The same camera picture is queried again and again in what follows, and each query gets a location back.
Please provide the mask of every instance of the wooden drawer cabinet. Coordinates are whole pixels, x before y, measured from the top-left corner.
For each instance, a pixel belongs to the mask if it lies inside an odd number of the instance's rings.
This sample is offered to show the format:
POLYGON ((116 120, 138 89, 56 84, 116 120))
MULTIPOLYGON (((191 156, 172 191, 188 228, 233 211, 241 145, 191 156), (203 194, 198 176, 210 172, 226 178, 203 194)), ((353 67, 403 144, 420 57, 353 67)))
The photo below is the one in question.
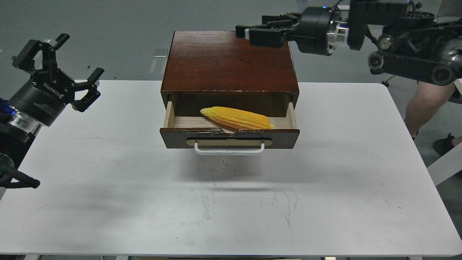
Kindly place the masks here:
POLYGON ((299 135, 299 94, 288 44, 250 46, 233 31, 176 31, 161 95, 166 108, 160 134, 167 148, 291 149, 299 135), (272 130, 235 130, 200 114, 225 106, 270 117, 272 130))

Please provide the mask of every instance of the corn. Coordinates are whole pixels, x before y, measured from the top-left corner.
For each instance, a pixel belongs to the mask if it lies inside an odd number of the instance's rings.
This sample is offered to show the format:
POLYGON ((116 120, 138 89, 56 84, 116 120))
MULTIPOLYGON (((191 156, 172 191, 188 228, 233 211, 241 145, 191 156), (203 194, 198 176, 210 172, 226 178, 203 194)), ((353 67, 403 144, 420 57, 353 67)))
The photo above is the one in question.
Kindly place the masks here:
POLYGON ((235 108, 214 106, 201 109, 201 114, 235 129, 274 129, 268 117, 235 108))

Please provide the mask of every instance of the shoe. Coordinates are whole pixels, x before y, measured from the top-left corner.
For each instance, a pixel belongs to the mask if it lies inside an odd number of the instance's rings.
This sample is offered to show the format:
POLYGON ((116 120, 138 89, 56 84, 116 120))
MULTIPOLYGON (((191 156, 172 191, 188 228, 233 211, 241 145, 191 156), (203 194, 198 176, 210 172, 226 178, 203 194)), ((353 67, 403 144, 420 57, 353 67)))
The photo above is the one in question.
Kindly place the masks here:
POLYGON ((455 146, 452 145, 451 140, 454 139, 454 136, 451 135, 451 133, 448 134, 448 137, 445 139, 439 139, 436 140, 433 143, 433 149, 441 156, 445 155, 451 149, 453 149, 455 146))

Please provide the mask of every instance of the table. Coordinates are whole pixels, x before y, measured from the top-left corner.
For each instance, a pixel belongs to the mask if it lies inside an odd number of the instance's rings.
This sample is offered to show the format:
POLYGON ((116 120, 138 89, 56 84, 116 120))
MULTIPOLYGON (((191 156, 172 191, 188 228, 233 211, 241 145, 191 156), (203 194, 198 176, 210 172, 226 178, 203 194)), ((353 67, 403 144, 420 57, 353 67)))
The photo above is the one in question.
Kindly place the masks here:
POLYGON ((0 200, 1 254, 450 256, 462 241, 387 89, 300 83, 294 149, 166 149, 159 81, 101 81, 0 200))

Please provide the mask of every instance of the white drawer handle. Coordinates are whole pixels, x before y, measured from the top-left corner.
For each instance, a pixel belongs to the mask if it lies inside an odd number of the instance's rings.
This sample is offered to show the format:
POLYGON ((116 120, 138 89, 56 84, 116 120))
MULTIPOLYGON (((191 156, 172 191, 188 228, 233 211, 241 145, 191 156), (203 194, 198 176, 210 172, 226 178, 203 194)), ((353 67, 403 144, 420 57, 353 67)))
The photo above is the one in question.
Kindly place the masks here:
POLYGON ((262 142, 259 150, 201 150, 197 142, 194 143, 194 150, 198 155, 256 155, 265 149, 265 143, 262 142))

